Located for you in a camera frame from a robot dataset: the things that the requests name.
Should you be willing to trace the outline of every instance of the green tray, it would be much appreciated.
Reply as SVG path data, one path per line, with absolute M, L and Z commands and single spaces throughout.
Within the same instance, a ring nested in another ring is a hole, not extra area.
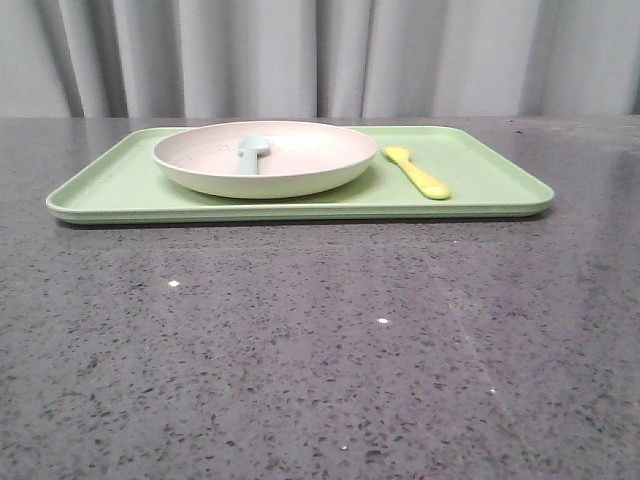
M 186 128 L 134 132 L 81 170 L 46 200 L 75 224 L 218 222 L 284 219 L 522 217 L 551 205 L 553 190 L 469 134 L 449 127 L 350 127 L 380 147 L 402 145 L 413 162 L 447 183 L 449 200 L 424 197 L 380 153 L 339 188 L 305 197 L 235 200 L 191 191 L 165 177 L 153 147 Z

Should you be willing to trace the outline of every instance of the gray curtain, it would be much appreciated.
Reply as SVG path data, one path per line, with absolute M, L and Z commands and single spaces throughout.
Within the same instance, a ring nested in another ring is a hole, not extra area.
M 638 113 L 638 0 L 0 0 L 4 117 Z

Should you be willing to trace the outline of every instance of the yellow spoon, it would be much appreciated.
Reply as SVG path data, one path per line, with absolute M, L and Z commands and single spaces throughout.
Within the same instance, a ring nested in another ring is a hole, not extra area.
M 438 180 L 433 175 L 428 174 L 424 170 L 416 167 L 411 163 L 411 150 L 404 147 L 385 147 L 381 150 L 382 154 L 398 165 L 405 173 L 409 180 L 418 187 L 425 197 L 433 200 L 446 200 L 451 197 L 451 189 Z

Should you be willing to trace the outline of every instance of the white plate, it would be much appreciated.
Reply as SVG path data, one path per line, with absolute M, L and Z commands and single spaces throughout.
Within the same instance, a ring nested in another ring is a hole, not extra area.
M 267 137 L 259 175 L 237 175 L 238 144 Z M 171 180 L 198 192 L 232 198 L 286 198 L 329 190 L 371 164 L 378 145 L 368 135 L 311 122 L 234 122 L 194 128 L 160 141 L 154 156 Z

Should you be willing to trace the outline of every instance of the spoon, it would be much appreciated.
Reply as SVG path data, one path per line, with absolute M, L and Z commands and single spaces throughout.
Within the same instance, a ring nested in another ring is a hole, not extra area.
M 238 145 L 238 154 L 242 157 L 236 173 L 238 175 L 258 175 L 258 156 L 271 151 L 269 142 L 262 135 L 244 137 Z
M 420 190 L 420 192 L 433 200 L 446 200 L 451 197 L 451 189 L 433 175 L 416 167 L 411 163 L 411 150 L 404 147 L 385 147 L 382 154 L 398 165 L 409 180 Z

